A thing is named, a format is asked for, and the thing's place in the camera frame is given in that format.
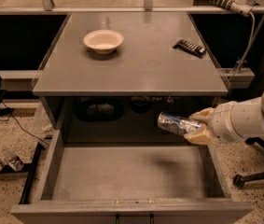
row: black chair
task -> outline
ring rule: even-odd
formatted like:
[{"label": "black chair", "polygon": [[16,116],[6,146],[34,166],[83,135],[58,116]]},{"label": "black chair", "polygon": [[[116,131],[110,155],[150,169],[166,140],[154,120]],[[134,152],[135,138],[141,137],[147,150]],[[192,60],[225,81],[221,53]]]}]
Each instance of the black chair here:
[{"label": "black chair", "polygon": [[[262,140],[261,138],[249,138],[245,141],[245,143],[247,145],[253,145],[254,143],[258,143],[260,146],[264,148],[264,140]],[[264,173],[246,175],[246,176],[236,175],[233,178],[233,184],[238,188],[242,188],[244,183],[246,182],[262,180],[262,179],[264,179]]]}]

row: white bowl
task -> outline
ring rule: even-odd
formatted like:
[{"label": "white bowl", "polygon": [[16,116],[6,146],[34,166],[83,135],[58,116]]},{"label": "white bowl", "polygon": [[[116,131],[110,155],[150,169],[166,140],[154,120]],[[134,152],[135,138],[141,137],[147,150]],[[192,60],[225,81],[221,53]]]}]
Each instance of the white bowl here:
[{"label": "white bowl", "polygon": [[113,52],[123,42],[123,35],[112,30],[97,30],[84,37],[84,44],[99,54]]}]

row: drawer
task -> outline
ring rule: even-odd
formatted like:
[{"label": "drawer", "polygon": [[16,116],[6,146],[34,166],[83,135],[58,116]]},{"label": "drawer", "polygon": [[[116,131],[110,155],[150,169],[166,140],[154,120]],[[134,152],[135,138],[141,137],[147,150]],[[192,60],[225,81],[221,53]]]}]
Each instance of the drawer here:
[{"label": "drawer", "polygon": [[85,122],[75,115],[78,98],[66,98],[35,200],[14,205],[15,217],[23,223],[222,224],[252,211],[251,203],[230,198],[211,146],[191,145],[156,126],[158,112],[176,111],[178,102],[139,114],[119,99],[120,119]]}]

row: speckled floor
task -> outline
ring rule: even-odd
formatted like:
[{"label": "speckled floor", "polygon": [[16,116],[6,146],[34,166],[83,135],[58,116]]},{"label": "speckled floor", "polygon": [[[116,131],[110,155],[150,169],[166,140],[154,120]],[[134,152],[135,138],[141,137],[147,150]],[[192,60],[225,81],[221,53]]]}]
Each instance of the speckled floor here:
[{"label": "speckled floor", "polygon": [[[33,123],[33,114],[33,109],[19,108],[14,111],[16,119],[26,130],[29,130]],[[8,121],[0,121],[0,151],[3,147],[8,147],[15,151],[24,162],[30,162],[36,144],[37,140],[25,133],[13,118]],[[236,174],[250,175],[256,172],[264,172],[262,147],[246,144],[217,143],[213,145],[232,200],[250,202],[255,207],[253,212],[236,223],[264,223],[264,180],[246,183],[243,189],[238,189],[232,184],[232,178]],[[33,196],[45,157],[46,151],[43,152],[39,162],[31,196]],[[21,223],[9,213],[9,210],[13,204],[19,202],[25,178],[26,174],[0,175],[0,224]]]}]

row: table top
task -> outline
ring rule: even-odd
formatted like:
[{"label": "table top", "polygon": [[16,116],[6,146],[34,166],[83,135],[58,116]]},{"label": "table top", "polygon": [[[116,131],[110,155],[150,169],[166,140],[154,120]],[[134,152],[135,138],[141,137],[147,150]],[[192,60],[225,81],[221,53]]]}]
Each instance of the table top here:
[{"label": "table top", "polygon": [[[88,49],[89,32],[124,36],[111,54]],[[34,94],[38,96],[217,96],[227,93],[207,53],[173,49],[180,39],[202,45],[186,12],[74,12],[59,37]]]}]

